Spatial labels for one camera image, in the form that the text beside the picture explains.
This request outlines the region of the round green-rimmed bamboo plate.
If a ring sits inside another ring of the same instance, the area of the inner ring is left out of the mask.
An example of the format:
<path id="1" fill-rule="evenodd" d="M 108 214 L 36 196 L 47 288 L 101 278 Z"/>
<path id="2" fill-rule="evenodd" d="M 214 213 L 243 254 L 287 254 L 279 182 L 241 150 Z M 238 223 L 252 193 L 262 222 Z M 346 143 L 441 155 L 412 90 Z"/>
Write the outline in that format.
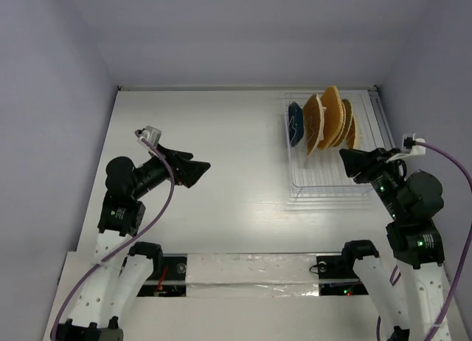
<path id="1" fill-rule="evenodd" d="M 348 132 L 353 123 L 353 109 L 352 109 L 351 102 L 348 99 L 342 99 L 341 102 L 344 106 L 344 114 L 345 114 L 344 124 L 343 124 L 342 131 L 336 137 L 335 141 L 332 144 L 333 147 L 340 146 L 340 144 L 342 144 L 342 142 L 346 140 Z"/>

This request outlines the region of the square woven bamboo tray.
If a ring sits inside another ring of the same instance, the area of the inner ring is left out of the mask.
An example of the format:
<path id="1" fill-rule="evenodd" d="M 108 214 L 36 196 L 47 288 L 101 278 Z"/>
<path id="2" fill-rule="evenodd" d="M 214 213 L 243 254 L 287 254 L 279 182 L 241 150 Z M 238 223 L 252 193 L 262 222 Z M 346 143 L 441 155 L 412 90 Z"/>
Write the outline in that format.
<path id="1" fill-rule="evenodd" d="M 313 94 L 302 108 L 307 156 L 310 156 L 324 138 L 326 108 L 318 94 Z"/>

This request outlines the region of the small round bamboo plate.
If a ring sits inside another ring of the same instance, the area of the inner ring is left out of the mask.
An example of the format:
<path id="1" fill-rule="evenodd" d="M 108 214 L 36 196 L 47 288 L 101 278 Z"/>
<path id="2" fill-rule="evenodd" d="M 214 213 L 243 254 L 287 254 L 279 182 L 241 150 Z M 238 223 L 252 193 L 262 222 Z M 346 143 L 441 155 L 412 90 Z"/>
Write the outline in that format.
<path id="1" fill-rule="evenodd" d="M 353 117 L 351 126 L 346 136 L 346 143 L 349 149 L 359 149 L 361 144 L 361 135 L 358 129 L 356 116 Z"/>

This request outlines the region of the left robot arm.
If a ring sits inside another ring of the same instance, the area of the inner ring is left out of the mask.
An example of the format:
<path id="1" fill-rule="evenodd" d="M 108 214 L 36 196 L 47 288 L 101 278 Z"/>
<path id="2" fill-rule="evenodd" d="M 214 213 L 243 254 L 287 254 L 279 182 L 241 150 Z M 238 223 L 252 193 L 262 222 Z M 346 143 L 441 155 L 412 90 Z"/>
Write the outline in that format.
<path id="1" fill-rule="evenodd" d="M 164 274 L 162 248 L 140 241 L 145 205 L 141 198 L 164 181 L 192 187 L 211 167 L 188 152 L 147 140 L 151 158 L 137 167 L 126 156 L 106 166 L 106 193 L 97 225 L 90 270 L 70 291 L 65 305 L 77 301 L 69 316 L 56 318 L 51 340 L 123 340 L 122 322 L 148 278 Z"/>

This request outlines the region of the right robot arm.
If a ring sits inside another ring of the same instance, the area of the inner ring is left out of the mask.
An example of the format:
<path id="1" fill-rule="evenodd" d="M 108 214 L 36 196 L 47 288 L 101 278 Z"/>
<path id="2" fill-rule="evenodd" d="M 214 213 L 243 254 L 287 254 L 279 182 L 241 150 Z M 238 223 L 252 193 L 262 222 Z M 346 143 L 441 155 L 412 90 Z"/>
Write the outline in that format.
<path id="1" fill-rule="evenodd" d="M 443 186 L 425 171 L 408 173 L 407 154 L 397 148 L 342 148 L 339 153 L 347 176 L 372 185 L 391 217 L 386 236 L 406 301 L 396 298 L 371 241 L 346 243 L 339 258 L 341 271 L 360 277 L 390 340 L 450 340 L 445 317 L 450 303 L 443 295 L 445 253 L 432 220 L 444 207 Z"/>

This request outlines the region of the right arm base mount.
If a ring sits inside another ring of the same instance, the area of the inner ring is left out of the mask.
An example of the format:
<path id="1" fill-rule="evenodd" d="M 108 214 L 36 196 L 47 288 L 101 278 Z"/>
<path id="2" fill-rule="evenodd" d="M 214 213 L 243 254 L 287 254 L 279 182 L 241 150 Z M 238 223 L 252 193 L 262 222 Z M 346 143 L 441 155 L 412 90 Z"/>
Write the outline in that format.
<path id="1" fill-rule="evenodd" d="M 320 296 L 368 295 L 363 283 L 340 255 L 317 256 L 313 272 L 319 278 Z"/>

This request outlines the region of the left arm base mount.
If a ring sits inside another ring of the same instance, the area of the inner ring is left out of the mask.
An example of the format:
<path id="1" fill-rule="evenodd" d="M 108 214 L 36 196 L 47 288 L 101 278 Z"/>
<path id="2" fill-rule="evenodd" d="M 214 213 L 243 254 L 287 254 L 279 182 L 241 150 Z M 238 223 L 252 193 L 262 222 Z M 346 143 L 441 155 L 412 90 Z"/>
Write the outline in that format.
<path id="1" fill-rule="evenodd" d="M 164 255 L 162 268 L 154 272 L 138 292 L 139 297 L 185 297 L 187 255 Z"/>

